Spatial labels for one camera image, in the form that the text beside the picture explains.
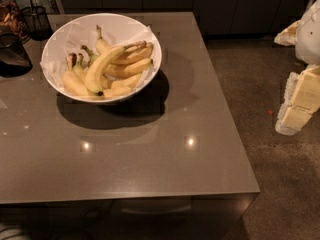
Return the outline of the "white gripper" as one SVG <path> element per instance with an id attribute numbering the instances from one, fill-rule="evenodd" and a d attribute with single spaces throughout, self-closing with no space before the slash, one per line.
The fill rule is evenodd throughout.
<path id="1" fill-rule="evenodd" d="M 275 130 L 283 135 L 298 133 L 320 108 L 320 0 L 278 33 L 274 42 L 295 46 L 296 57 L 308 65 L 300 74 L 291 72 L 286 82 Z"/>

